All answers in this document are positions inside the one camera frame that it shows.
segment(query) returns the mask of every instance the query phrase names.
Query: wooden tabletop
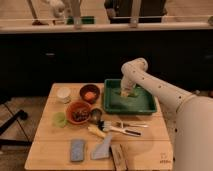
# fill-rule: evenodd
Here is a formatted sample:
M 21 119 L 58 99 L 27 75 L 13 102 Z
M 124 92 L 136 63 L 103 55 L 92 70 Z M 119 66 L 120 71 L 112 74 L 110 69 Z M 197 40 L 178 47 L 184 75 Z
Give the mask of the wooden tabletop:
M 56 92 L 60 87 L 69 87 L 71 103 L 79 100 L 79 90 L 83 83 L 53 84 L 43 111 L 33 144 L 31 146 L 26 170 L 115 170 L 112 156 L 109 159 L 92 160 L 91 151 L 103 139 L 88 131 L 89 123 L 83 125 L 67 124 L 64 128 L 53 125 L 52 118 L 56 112 L 65 112 L 68 104 L 61 103 Z M 96 84 L 103 95 L 103 84 Z M 102 108 L 102 98 L 93 107 Z M 110 115 L 103 111 L 102 119 L 109 121 L 145 122 L 148 128 L 136 128 L 142 132 L 141 137 L 133 137 L 113 132 L 112 144 L 121 144 L 129 170 L 171 170 L 173 150 L 160 105 L 155 98 L 157 112 L 152 115 Z M 83 162 L 70 162 L 70 143 L 72 139 L 86 141 Z

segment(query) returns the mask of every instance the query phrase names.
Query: sponge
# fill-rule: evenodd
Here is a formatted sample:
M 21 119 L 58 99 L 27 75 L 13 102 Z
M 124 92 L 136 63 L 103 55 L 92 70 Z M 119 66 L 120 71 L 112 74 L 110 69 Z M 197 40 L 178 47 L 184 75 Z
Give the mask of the sponge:
M 78 162 L 84 160 L 85 140 L 73 139 L 71 141 L 71 161 Z

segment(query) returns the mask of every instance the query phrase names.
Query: metal utensil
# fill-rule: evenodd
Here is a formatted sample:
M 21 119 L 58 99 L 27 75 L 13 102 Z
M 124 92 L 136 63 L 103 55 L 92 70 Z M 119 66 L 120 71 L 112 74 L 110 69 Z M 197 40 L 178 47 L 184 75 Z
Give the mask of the metal utensil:
M 118 126 L 120 128 L 124 128 L 124 127 L 143 127 L 143 128 L 147 128 L 147 127 L 149 127 L 147 124 L 144 124 L 144 123 L 125 123 L 125 122 L 116 122 L 116 126 Z

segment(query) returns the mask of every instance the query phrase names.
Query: white cup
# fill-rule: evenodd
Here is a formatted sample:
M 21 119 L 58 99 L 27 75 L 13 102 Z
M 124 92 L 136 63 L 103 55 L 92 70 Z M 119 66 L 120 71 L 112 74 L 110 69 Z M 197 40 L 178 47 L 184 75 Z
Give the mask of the white cup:
M 68 87 L 61 87 L 57 91 L 57 97 L 58 100 L 62 103 L 69 103 L 71 98 L 70 98 L 70 89 Z

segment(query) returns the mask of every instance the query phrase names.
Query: small bowl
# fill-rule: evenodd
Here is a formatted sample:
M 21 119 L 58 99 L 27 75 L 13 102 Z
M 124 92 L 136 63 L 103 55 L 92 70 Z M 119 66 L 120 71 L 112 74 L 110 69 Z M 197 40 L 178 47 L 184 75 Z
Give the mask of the small bowl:
M 94 84 L 87 84 L 80 89 L 80 96 L 84 101 L 93 104 L 100 96 L 100 89 Z
M 72 124 L 83 124 L 90 119 L 91 106 L 84 101 L 70 103 L 66 110 L 66 117 Z

